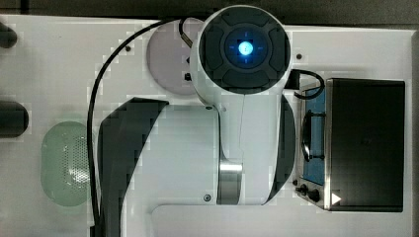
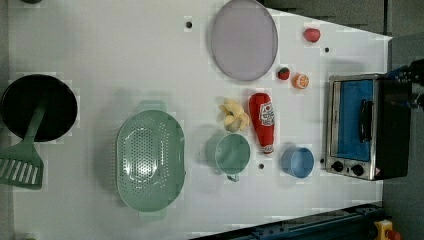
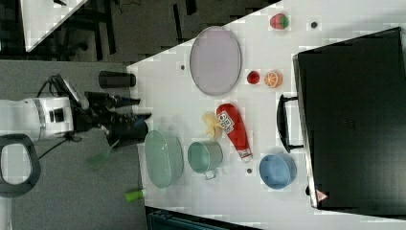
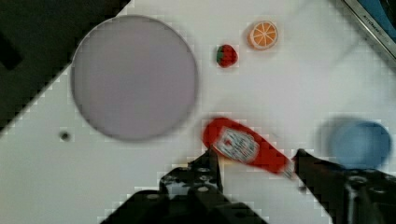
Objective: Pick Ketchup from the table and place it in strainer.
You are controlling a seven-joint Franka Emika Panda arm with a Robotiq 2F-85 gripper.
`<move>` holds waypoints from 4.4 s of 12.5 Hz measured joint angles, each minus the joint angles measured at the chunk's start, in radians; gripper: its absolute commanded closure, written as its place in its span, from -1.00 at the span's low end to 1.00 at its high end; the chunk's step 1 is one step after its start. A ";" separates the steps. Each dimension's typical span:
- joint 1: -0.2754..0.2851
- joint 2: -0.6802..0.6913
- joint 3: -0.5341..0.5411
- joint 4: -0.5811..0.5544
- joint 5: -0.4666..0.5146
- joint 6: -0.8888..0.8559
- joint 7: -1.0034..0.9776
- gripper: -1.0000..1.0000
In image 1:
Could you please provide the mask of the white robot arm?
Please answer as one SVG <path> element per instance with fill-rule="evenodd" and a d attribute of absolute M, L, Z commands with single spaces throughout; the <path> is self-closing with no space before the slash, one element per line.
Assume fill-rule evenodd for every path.
<path fill-rule="evenodd" d="M 283 91 L 291 43 L 252 6 L 204 21 L 190 73 L 196 106 L 133 98 L 101 123 L 98 237 L 153 237 L 160 205 L 263 205 L 291 175 L 293 114 Z"/>

